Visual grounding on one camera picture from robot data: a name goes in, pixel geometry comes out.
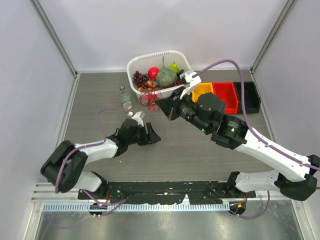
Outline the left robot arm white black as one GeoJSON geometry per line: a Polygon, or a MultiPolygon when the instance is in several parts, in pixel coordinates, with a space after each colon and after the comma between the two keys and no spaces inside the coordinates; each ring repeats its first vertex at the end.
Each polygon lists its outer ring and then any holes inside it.
{"type": "Polygon", "coordinates": [[[125,153],[130,145],[146,146],[159,141],[161,137],[153,130],[151,123],[128,118],[104,140],[86,144],[64,140],[42,165],[40,173],[59,193],[76,188],[88,191],[93,198],[100,200],[107,192],[105,180],[95,172],[84,171],[85,165],[116,158],[125,153]]]}

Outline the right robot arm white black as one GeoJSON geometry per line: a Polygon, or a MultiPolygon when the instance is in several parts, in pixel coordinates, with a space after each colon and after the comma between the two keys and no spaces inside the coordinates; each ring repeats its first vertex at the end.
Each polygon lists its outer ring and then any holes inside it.
{"type": "Polygon", "coordinates": [[[305,201],[316,191],[318,180],[314,174],[320,166],[318,156],[289,151],[249,128],[240,118],[225,114],[225,103],[211,92],[193,102],[183,91],[180,87],[169,97],[155,102],[170,121],[181,117],[210,135],[217,145],[252,156],[273,168],[256,173],[232,172],[225,186],[230,197],[251,191],[275,191],[305,201]]]}

